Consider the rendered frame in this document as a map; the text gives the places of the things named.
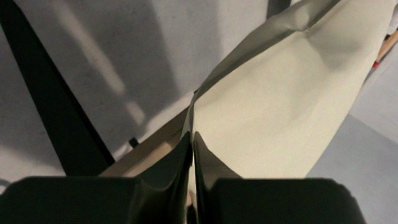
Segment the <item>cream pillow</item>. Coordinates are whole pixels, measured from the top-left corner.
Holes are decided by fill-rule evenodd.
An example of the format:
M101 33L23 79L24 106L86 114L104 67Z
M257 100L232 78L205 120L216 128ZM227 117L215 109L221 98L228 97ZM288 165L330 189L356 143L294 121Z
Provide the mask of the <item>cream pillow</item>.
M300 0L250 32L191 99L194 135L242 177L304 177L351 108L396 0Z

